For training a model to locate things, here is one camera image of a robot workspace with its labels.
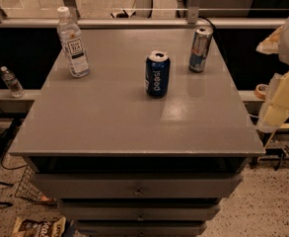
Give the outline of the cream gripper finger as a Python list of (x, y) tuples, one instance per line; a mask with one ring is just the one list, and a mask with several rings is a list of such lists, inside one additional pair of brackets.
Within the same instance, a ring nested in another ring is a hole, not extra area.
[(289, 119), (289, 71), (284, 75), (275, 73), (266, 91), (256, 128), (263, 133), (277, 130)]

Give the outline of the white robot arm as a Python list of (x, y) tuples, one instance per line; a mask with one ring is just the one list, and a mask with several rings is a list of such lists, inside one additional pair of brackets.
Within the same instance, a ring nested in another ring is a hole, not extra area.
[[(256, 50), (263, 54), (277, 54), (281, 62), (289, 65), (289, 18), (283, 26), (262, 41)], [(256, 127), (261, 132), (271, 133), (288, 118), (289, 71), (284, 75), (275, 74), (270, 80)]]

